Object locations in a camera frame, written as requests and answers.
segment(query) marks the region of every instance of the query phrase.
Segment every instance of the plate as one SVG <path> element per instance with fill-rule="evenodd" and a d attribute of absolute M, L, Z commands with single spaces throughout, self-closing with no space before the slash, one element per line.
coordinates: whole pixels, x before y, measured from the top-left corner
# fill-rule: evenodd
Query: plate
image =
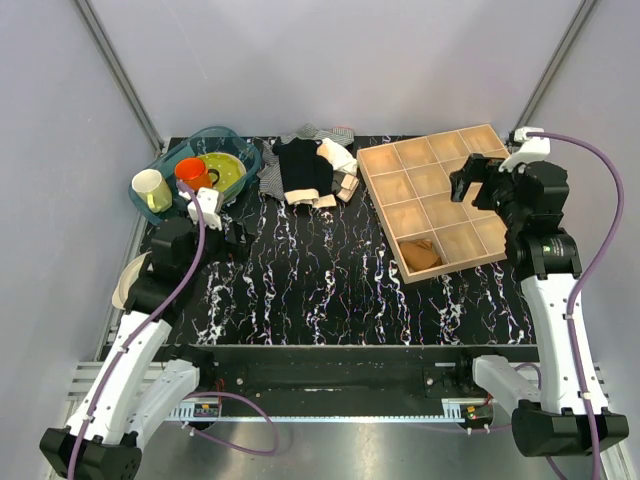
<path fill-rule="evenodd" d="M 131 288 L 133 282 L 138 279 L 140 267 L 142 267 L 142 262 L 144 262 L 148 254 L 149 252 L 143 253 L 131 260 L 129 265 L 127 265 L 120 274 L 116 289 L 113 291 L 113 295 L 111 295 L 111 304 L 118 310 L 124 310 L 124 304 L 129 296 L 129 288 Z"/>
<path fill-rule="evenodd" d="M 220 172 L 220 180 L 213 186 L 219 192 L 227 190 L 247 173 L 243 163 L 228 153 L 207 153 L 198 158 L 204 161 L 207 168 L 215 168 Z"/>

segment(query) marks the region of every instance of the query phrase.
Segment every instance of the white mug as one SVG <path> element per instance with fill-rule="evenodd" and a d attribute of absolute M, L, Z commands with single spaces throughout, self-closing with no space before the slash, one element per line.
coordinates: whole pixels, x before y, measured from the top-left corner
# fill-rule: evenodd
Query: white mug
<path fill-rule="evenodd" d="M 131 188 L 153 213 L 164 212 L 171 207 L 171 189 L 158 170 L 149 168 L 141 171 L 131 180 Z"/>

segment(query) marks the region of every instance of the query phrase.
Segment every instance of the orange cup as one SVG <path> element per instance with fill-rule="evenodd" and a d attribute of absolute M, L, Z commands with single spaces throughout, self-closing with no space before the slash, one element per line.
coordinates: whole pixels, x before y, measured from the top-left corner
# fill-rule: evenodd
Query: orange cup
<path fill-rule="evenodd" d="M 173 171 L 176 178 L 189 185 L 194 192 L 198 193 L 201 188 L 211 188 L 220 179 L 220 173 L 215 169 L 207 169 L 202 159 L 190 157 L 181 160 Z M 215 174 L 215 182 L 211 181 L 209 174 Z"/>

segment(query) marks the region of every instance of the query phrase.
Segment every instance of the cup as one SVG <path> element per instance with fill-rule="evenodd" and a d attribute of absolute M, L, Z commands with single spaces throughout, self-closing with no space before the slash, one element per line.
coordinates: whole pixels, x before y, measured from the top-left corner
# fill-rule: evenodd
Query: cup
<path fill-rule="evenodd" d="M 215 168 L 207 169 L 207 165 L 198 157 L 181 160 L 176 165 L 174 173 L 176 178 L 189 185 L 196 193 L 201 188 L 212 188 L 220 180 L 220 172 Z M 211 180 L 211 174 L 216 176 L 214 181 Z"/>
<path fill-rule="evenodd" d="M 171 190 L 158 170 L 142 170 L 131 180 L 131 188 L 153 213 L 164 212 L 171 206 Z"/>

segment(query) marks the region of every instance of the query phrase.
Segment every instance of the beige cloth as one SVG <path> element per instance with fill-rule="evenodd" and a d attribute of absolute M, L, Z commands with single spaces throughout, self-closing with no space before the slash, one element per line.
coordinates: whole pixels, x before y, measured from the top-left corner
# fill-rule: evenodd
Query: beige cloth
<path fill-rule="evenodd" d="M 333 193 L 343 202 L 351 200 L 359 183 L 360 180 L 353 175 L 337 171 L 333 172 Z"/>
<path fill-rule="evenodd" d="M 313 208 L 326 208 L 335 207 L 336 197 L 333 194 L 325 195 L 321 197 L 315 188 L 308 188 L 306 190 L 292 190 L 284 194 L 284 198 L 289 205 L 312 205 Z"/>
<path fill-rule="evenodd" d="M 416 272 L 442 265 L 442 259 L 433 248 L 431 240 L 402 242 L 399 247 L 407 266 Z"/>

